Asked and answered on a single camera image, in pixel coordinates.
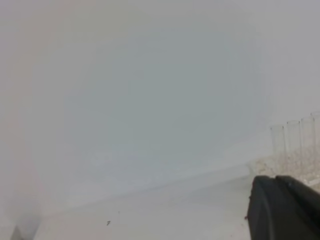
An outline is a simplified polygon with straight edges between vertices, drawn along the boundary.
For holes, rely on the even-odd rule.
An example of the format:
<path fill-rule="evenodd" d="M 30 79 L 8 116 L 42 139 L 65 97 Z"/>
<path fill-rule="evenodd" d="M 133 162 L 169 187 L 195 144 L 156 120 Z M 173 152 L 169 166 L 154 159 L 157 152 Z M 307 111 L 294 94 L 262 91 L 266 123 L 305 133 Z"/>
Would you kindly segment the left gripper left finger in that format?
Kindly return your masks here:
<path fill-rule="evenodd" d="M 252 240 L 320 238 L 320 215 L 308 215 L 276 177 L 253 179 L 246 219 Z"/>

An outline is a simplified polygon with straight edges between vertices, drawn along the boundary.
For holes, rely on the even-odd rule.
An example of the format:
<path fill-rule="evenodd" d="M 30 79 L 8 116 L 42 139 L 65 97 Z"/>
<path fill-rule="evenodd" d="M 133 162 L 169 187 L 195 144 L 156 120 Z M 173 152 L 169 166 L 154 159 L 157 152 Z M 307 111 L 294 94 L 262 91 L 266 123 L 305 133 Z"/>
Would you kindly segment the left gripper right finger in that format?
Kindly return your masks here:
<path fill-rule="evenodd" d="M 308 215 L 320 214 L 320 194 L 317 191 L 288 175 L 278 175 L 275 179 L 284 185 L 295 202 Z"/>

